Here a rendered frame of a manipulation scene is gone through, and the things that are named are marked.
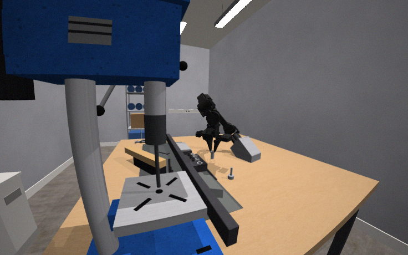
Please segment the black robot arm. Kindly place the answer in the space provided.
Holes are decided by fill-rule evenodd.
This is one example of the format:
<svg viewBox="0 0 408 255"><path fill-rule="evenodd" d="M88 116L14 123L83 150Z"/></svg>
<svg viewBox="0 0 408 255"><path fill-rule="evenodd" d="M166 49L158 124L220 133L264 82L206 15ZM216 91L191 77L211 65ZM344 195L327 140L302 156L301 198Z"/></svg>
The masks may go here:
<svg viewBox="0 0 408 255"><path fill-rule="evenodd" d="M204 98L205 97L205 98ZM232 142L235 143L238 138L241 138L239 130L236 126L232 126L231 123L227 123L226 120L221 116L221 114L215 109L215 104L208 94L201 93L198 97L197 109L201 113L202 117L206 116L206 120L210 125L215 125L221 123L225 134L232 135ZM237 130L237 131L236 131ZM236 132L235 132L236 131ZM234 133L234 134L233 134ZM207 140L212 140L212 138L217 137L217 129L215 126L207 128L202 132L202 138Z"/></svg>

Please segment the black long square bar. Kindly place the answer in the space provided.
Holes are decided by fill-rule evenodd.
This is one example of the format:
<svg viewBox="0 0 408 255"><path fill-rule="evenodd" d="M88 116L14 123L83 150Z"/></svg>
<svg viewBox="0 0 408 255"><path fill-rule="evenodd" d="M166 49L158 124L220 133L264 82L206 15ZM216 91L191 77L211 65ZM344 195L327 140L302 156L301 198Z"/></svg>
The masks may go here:
<svg viewBox="0 0 408 255"><path fill-rule="evenodd" d="M170 134L166 134L167 142L174 153L176 160L183 171L186 171L197 192L201 196L203 202L207 206L207 215L213 223L218 234L222 238L226 247L237 243L239 225L225 209L223 204L211 191L211 189L204 182L202 177L198 174L187 157L178 147Z"/></svg>

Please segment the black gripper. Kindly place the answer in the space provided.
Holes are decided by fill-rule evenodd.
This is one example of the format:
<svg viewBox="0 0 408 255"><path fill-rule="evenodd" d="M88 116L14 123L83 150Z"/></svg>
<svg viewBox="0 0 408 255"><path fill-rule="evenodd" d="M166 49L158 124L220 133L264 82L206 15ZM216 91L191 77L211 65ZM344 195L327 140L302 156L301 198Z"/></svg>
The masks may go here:
<svg viewBox="0 0 408 255"><path fill-rule="evenodd" d="M215 126L216 129L217 129L217 133L218 133L218 135L217 135L217 137L216 137L216 139L214 141L213 141L213 138L212 138L212 140L204 139L207 142L208 148L209 148L210 151L212 150L212 142L214 142L214 152L216 152L216 150L218 148L218 145L220 144L221 141L229 142L229 141L232 140L232 135L230 135L230 134L219 135L220 134L220 132L219 132L219 126L220 125L221 125L220 123L217 123L215 125L210 125L209 123L207 124L207 126L210 126L210 128L213 128L213 126ZM196 137L201 137L202 132L203 132L203 130L197 131L196 132Z"/></svg>

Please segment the grey flanged peg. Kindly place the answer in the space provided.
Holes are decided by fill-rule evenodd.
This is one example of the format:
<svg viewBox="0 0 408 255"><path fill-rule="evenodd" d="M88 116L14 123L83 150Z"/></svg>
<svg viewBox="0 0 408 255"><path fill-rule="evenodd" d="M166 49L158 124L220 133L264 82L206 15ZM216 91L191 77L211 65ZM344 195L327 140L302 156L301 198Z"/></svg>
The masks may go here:
<svg viewBox="0 0 408 255"><path fill-rule="evenodd" d="M233 167L231 167L230 174L228 174L228 179L229 179L229 180L233 180L233 179L234 179L234 174L232 174L232 170L233 170Z"/></svg>

